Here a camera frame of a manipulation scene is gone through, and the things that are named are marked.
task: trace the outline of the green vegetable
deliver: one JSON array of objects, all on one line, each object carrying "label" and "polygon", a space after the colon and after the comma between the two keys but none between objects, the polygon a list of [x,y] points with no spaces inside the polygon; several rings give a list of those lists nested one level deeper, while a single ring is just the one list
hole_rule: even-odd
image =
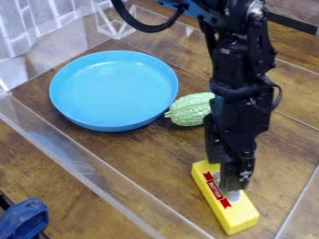
[{"label": "green vegetable", "polygon": [[211,92],[195,93],[181,97],[170,106],[166,118],[179,126],[198,126],[211,113],[210,100],[215,98]]}]

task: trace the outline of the yellow block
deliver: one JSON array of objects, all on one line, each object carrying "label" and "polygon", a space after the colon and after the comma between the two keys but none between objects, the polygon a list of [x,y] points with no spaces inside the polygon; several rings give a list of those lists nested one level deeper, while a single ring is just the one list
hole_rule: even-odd
[{"label": "yellow block", "polygon": [[233,235],[257,224],[260,213],[243,190],[223,195],[217,182],[219,171],[219,164],[210,164],[209,161],[195,162],[193,177],[226,233]]}]

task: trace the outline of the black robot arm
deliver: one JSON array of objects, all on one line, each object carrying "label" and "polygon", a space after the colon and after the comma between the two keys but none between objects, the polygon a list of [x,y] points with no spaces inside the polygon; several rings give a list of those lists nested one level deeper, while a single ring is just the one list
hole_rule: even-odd
[{"label": "black robot arm", "polygon": [[[213,114],[205,118],[210,163],[221,163],[221,188],[246,189],[254,174],[256,138],[270,128],[272,113],[282,99],[282,89],[268,78],[276,68],[264,0],[161,0],[177,10],[169,22],[147,25],[111,0],[127,23],[147,33],[163,31],[185,13],[199,21],[214,63],[210,81],[217,98]],[[274,88],[280,89],[274,101]]]}]

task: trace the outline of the wooden table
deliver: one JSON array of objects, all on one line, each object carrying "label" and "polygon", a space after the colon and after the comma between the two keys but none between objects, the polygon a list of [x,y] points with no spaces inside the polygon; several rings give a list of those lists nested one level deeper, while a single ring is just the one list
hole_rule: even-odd
[{"label": "wooden table", "polygon": [[[277,24],[272,24],[272,33],[281,58],[318,70],[318,38]],[[158,41],[155,45],[162,44],[159,37]],[[111,49],[138,50],[118,40],[109,40],[85,55]],[[193,162],[206,157],[203,128],[179,128],[166,119],[119,134],[78,127],[49,100],[49,84],[61,67],[15,89],[14,96],[201,228],[217,238],[229,238],[190,174]],[[209,61],[198,58],[189,72],[173,67],[179,75],[179,96],[207,91],[210,71],[203,76],[193,72],[199,67],[210,69]],[[296,75],[293,69],[281,63],[280,69],[270,73],[285,86],[288,100],[273,114],[272,130],[258,138],[257,169],[248,194],[261,212],[261,220],[234,238],[274,238],[318,165],[318,76],[308,71]],[[0,128],[0,189],[15,202],[33,196],[47,203],[49,236],[67,239],[150,237],[5,122]]]}]

